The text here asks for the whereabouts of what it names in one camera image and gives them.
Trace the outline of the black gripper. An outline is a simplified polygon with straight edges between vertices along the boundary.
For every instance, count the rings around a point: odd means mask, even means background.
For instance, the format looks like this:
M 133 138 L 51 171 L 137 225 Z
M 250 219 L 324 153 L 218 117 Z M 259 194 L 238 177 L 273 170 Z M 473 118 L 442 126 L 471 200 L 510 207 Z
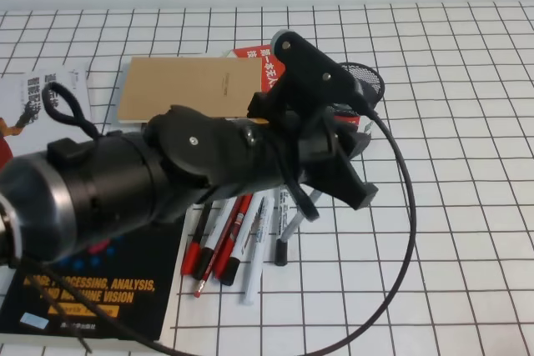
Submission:
M 253 96 L 247 116 L 269 122 L 287 183 L 306 183 L 354 210 L 365 208 L 378 188 L 360 178 L 350 159 L 365 151 L 371 136 L 337 118 L 318 88 L 285 74 L 269 92 Z

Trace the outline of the white robot arm book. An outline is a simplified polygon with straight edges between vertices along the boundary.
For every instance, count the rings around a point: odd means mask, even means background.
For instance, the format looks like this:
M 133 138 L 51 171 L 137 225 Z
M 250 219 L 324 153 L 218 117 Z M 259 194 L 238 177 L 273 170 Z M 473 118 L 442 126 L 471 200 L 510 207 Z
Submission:
M 86 119 L 92 118 L 86 72 L 64 66 L 9 75 L 1 79 L 1 164 L 15 156 L 43 151 L 48 143 L 71 138 L 85 142 L 80 128 L 53 121 L 46 113 L 42 90 L 57 82 L 78 100 Z

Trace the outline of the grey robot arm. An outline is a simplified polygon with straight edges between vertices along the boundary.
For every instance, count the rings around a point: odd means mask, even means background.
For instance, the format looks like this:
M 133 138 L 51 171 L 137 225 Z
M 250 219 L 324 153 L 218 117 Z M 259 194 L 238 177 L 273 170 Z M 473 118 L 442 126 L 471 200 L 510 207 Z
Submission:
M 172 223 L 195 203 L 279 186 L 309 220 L 318 212 L 306 187 L 361 208 L 377 189 L 351 167 L 361 140 L 331 109 L 370 117 L 382 88 L 350 77 L 321 96 L 282 82 L 254 95 L 248 119 L 174 106 L 141 132 L 100 135 L 75 97 L 50 83 L 42 92 L 48 115 L 88 141 L 60 139 L 2 168 L 1 261 L 53 263 L 146 224 Z

